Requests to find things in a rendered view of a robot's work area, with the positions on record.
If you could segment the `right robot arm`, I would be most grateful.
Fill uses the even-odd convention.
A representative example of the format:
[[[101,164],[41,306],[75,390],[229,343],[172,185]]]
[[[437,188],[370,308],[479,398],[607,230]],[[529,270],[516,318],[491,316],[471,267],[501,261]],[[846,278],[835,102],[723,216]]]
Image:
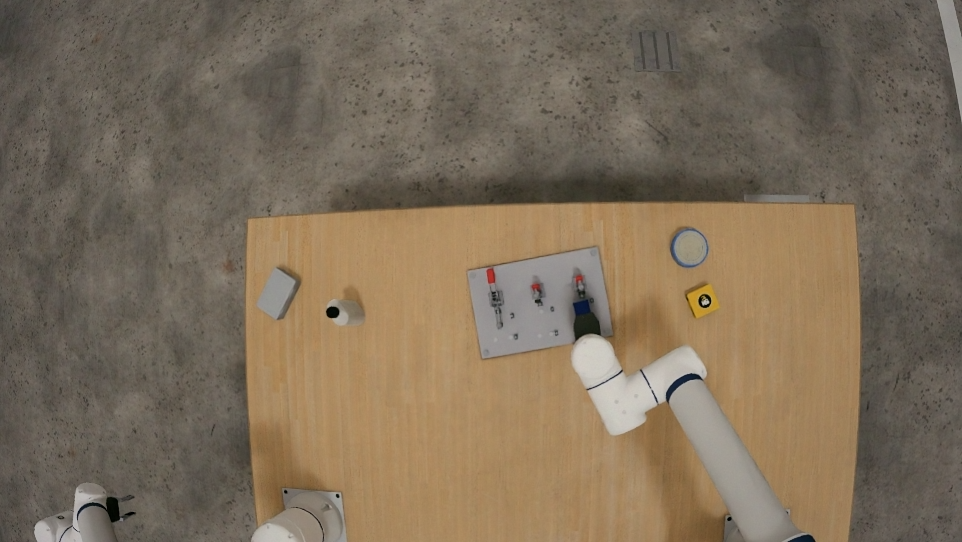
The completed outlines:
[[[573,368],[611,435],[640,426],[646,411],[667,400],[736,524],[726,542],[816,542],[792,522],[703,381],[705,366],[691,346],[629,376],[601,336],[585,335],[572,350]]]

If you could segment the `round grey and blue tin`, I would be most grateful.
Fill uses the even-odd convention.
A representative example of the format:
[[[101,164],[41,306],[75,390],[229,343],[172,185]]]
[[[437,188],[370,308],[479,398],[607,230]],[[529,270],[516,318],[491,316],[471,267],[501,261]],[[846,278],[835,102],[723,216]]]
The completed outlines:
[[[708,242],[701,232],[695,229],[685,229],[672,240],[670,252],[673,260],[679,266],[684,268],[696,267],[708,255]]]

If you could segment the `white plastic bottle with black cap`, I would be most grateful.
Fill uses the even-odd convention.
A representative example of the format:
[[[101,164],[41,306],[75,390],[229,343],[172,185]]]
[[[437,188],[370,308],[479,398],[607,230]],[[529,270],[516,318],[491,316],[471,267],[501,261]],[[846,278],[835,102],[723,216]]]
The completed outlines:
[[[327,304],[326,315],[339,326],[361,325],[366,318],[357,302],[336,299]]]

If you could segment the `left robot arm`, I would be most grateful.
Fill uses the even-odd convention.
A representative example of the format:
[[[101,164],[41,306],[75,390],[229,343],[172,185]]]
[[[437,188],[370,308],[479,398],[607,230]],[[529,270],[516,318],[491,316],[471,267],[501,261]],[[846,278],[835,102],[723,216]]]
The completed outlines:
[[[106,500],[107,492],[100,485],[80,484],[74,510],[35,525],[37,542],[118,542]],[[300,493],[285,509],[261,524],[251,542],[338,542],[342,536],[342,516],[334,503],[321,494]]]

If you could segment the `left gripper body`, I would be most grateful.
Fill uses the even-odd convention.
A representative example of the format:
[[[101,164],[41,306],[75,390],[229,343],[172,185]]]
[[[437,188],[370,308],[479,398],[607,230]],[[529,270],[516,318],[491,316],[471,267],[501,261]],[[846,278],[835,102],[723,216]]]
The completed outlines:
[[[112,523],[120,520],[119,505],[118,500],[113,497],[107,497],[106,500],[107,511]]]

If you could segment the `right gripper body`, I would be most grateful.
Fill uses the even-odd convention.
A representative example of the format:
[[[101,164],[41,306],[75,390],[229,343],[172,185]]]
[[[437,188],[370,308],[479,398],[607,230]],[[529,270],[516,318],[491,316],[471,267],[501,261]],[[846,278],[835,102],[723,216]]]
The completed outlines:
[[[600,324],[593,312],[576,315],[573,329],[576,342],[581,337],[589,334],[597,334],[601,336]]]

